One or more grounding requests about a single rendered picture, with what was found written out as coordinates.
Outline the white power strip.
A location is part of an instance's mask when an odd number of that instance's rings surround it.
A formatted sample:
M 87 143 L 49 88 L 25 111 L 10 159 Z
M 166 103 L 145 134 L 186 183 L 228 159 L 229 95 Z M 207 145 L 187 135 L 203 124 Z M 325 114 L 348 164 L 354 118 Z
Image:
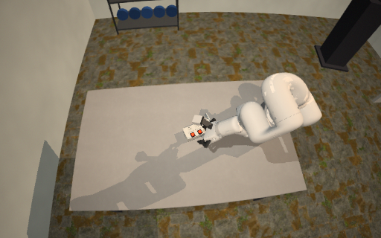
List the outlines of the white power strip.
M 206 114 L 206 115 L 208 117 L 207 121 L 210 121 L 211 119 L 209 118 L 208 114 Z M 199 137 L 202 137 L 203 135 L 205 135 L 206 129 L 202 128 L 202 126 L 192 125 L 192 126 L 188 126 L 188 127 L 184 128 L 183 133 L 184 133 L 187 141 L 192 141 L 196 138 L 199 138 Z

